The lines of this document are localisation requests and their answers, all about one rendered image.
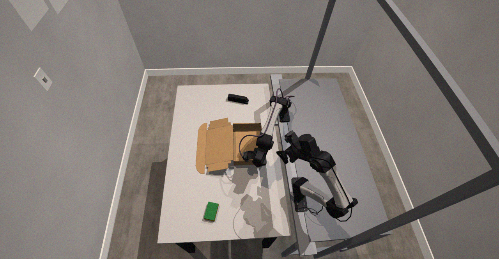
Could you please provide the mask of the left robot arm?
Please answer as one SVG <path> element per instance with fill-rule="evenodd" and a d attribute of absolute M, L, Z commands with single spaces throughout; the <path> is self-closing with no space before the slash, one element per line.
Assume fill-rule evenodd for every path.
<path fill-rule="evenodd" d="M 328 185 L 332 194 L 326 193 L 323 190 L 320 190 L 317 187 L 313 186 L 308 181 L 308 179 L 304 177 L 293 177 L 292 187 L 294 192 L 295 211 L 307 211 L 307 196 L 322 204 L 326 208 L 330 216 L 332 216 L 333 218 L 345 216 L 346 213 L 348 213 L 348 209 L 351 208 L 350 204 L 352 207 L 354 207 L 356 206 L 358 201 L 356 198 L 351 197 L 347 193 L 347 190 L 345 189 L 341 179 L 339 178 L 337 167 L 331 154 L 329 152 L 320 151 L 315 138 L 312 137 L 309 133 L 300 136 L 298 140 L 301 144 L 303 153 L 316 157 L 312 158 L 310 156 L 302 154 L 303 160 L 310 162 L 310 166 L 314 170 L 319 172 L 319 174 L 326 181 L 326 184 Z M 328 162 L 319 160 L 317 158 L 322 158 L 328 161 L 332 165 L 333 169 Z"/>

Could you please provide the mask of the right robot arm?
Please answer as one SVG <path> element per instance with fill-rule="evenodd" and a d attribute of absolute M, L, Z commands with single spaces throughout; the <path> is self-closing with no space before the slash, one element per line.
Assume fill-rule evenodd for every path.
<path fill-rule="evenodd" d="M 257 137 L 257 152 L 252 161 L 252 163 L 254 165 L 257 165 L 258 167 L 263 165 L 267 152 L 273 147 L 273 129 L 278 116 L 280 117 L 281 122 L 290 121 L 288 111 L 288 108 L 292 105 L 290 99 L 282 99 L 282 97 L 277 97 L 276 103 L 276 96 L 272 96 L 269 101 L 271 106 L 269 116 L 267 118 L 267 122 L 260 132 L 260 135 L 263 134 L 263 136 Z"/>

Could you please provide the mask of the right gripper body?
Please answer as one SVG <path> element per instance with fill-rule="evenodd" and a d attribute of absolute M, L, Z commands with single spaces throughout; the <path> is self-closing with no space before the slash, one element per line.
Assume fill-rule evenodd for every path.
<path fill-rule="evenodd" d="M 254 151 L 244 152 L 244 156 L 246 157 L 246 158 L 244 158 L 244 161 L 245 160 L 250 160 L 250 159 L 253 160 L 256 152 L 257 152 L 257 148 L 255 148 Z M 263 165 L 266 165 L 266 164 L 267 164 L 267 157 L 264 159 Z"/>

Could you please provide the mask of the grey flat panel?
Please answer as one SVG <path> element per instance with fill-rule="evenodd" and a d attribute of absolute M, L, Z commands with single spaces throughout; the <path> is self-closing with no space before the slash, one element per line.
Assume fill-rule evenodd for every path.
<path fill-rule="evenodd" d="M 277 118 L 282 150 L 291 146 L 285 141 L 288 132 L 293 130 L 298 137 L 309 133 L 320 151 L 331 154 L 347 193 L 358 201 L 344 222 L 332 218 L 322 204 L 307 196 L 307 211 L 296 212 L 293 177 L 304 177 L 318 189 L 332 193 L 310 162 L 298 158 L 291 163 L 287 155 L 285 171 L 299 257 L 317 254 L 315 241 L 351 238 L 388 221 L 337 79 L 282 79 L 281 74 L 270 75 L 270 79 L 274 96 L 278 88 L 284 98 L 295 96 L 289 98 L 290 121 Z"/>

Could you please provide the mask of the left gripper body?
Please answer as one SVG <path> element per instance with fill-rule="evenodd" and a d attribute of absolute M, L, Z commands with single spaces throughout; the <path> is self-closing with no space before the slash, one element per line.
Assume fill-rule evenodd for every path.
<path fill-rule="evenodd" d="M 299 143 L 299 140 L 298 140 L 298 136 L 296 135 L 296 133 L 292 133 L 291 134 L 292 137 L 294 139 L 292 139 L 292 142 L 293 144 L 297 147 L 297 149 L 299 149 L 301 152 L 302 152 L 302 149 L 301 149 L 301 145 Z M 291 136 L 290 135 L 290 136 Z M 303 160 L 302 158 L 302 153 L 299 152 L 295 147 L 294 145 L 292 145 L 292 142 L 290 140 L 290 137 L 287 137 L 287 139 L 289 140 L 289 143 L 291 144 L 291 146 L 289 146 L 284 152 L 282 152 L 282 157 L 285 161 L 288 160 L 288 157 L 287 155 L 289 156 L 289 161 L 291 163 L 294 163 L 294 161 L 296 161 L 298 158 L 300 158 L 301 160 Z"/>

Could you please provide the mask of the green rectangular block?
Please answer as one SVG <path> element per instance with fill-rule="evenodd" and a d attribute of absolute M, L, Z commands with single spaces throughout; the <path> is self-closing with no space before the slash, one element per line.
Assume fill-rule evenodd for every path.
<path fill-rule="evenodd" d="M 208 202 L 204 219 L 214 221 L 216 216 L 217 216 L 218 207 L 219 207 L 219 204 L 213 203 L 213 202 Z"/>

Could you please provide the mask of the dark grey overhead beam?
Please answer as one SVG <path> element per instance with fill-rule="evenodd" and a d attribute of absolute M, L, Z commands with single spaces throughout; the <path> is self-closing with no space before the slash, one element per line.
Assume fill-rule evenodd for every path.
<path fill-rule="evenodd" d="M 426 42 L 392 0 L 377 0 L 431 75 L 499 179 L 499 142 Z"/>

